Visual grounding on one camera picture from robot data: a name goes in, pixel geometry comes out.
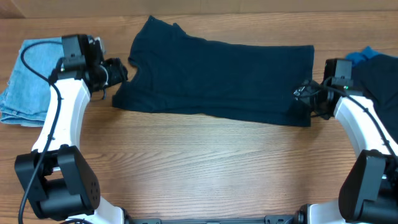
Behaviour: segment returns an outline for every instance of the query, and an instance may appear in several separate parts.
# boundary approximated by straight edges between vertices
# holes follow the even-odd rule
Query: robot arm
[[[334,116],[347,132],[357,157],[338,200],[300,209],[306,223],[397,223],[398,145],[377,117],[373,102],[354,88],[351,62],[327,60],[322,85],[307,81],[294,95],[322,118]]]
[[[42,132],[30,154],[17,156],[15,170],[24,190],[34,178],[28,199],[39,218],[80,219],[90,223],[125,224],[129,217],[101,197],[98,179],[79,151],[81,122],[91,93],[127,80],[118,58],[104,60],[99,39],[87,35],[62,37],[63,68],[53,70],[52,80],[62,99],[48,151],[36,176],[32,176],[55,119],[58,95],[51,86],[49,110]],[[45,176],[60,171],[62,179]]]

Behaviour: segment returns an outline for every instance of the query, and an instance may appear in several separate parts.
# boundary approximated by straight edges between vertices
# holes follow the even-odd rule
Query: blue cloth
[[[380,55],[380,53],[373,50],[370,46],[367,46],[365,49],[363,49],[362,52],[353,52],[353,53],[348,54],[346,56],[346,59],[352,60],[353,67],[355,67],[359,63],[368,61],[369,59],[371,59],[377,55]]]
[[[22,126],[43,126],[50,104],[49,84],[29,71],[21,61],[21,52],[30,44],[52,40],[61,42],[61,37],[25,40],[8,81],[8,87],[0,95],[0,121]],[[63,57],[62,45],[40,44],[25,53],[25,61],[44,76],[50,76]]]

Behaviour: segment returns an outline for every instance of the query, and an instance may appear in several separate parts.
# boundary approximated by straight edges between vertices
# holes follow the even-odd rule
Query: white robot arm
[[[81,123],[91,93],[127,80],[127,70],[118,58],[104,60],[99,38],[71,35],[62,37],[59,44],[63,45],[65,57],[58,61],[51,76],[44,78],[51,93],[45,123],[32,152],[17,156],[17,176],[39,218],[128,224],[129,215],[101,197],[98,179],[79,151]],[[56,171],[62,173],[62,179],[45,178]],[[22,223],[24,201],[21,204],[19,223]]]
[[[369,112],[377,120],[384,135],[386,135],[387,140],[390,142],[391,148],[396,154],[398,154],[398,145],[386,131],[384,125],[380,122],[380,119],[373,108],[373,102],[363,96],[352,97],[369,109]],[[384,155],[390,154],[370,117],[351,100],[341,97],[337,102],[334,115],[346,131],[349,140],[353,145],[356,157],[358,157],[363,150],[370,151],[372,149],[377,149]],[[346,220],[341,216],[338,200],[309,205],[307,209],[307,224],[346,223]],[[397,211],[392,211],[392,215],[395,216],[395,218],[398,218]],[[395,223],[398,222],[398,219],[392,219],[391,221],[392,223]]]

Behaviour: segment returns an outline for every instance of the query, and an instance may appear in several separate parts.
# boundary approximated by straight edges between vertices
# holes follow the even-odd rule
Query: wood grain surface
[[[398,12],[328,12],[159,16],[188,34],[248,45],[315,46],[313,76],[325,60],[370,45],[398,55]],[[127,63],[147,16],[0,20],[0,91],[7,87],[24,39],[83,33],[100,36],[107,57]],[[117,86],[108,93],[111,96]],[[17,223],[23,194],[14,172],[40,128],[0,124],[0,223]],[[305,203],[337,198],[355,162],[348,137],[331,119],[311,128],[205,115],[149,114],[88,105],[81,152],[103,196],[135,218],[236,218],[293,213]],[[30,206],[26,223],[38,221]]]
[[[25,18],[12,0],[0,1],[0,18]]]
[[[398,10],[396,0],[2,0],[26,18]]]

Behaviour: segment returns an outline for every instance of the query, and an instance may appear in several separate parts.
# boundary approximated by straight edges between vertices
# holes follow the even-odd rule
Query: black t-shirt
[[[310,111],[292,92],[312,79],[313,53],[311,45],[260,47],[191,37],[150,16],[131,48],[137,73],[121,85],[113,106],[309,126]]]
[[[353,68],[356,85],[366,90],[390,136],[398,142],[398,58],[377,55]]]

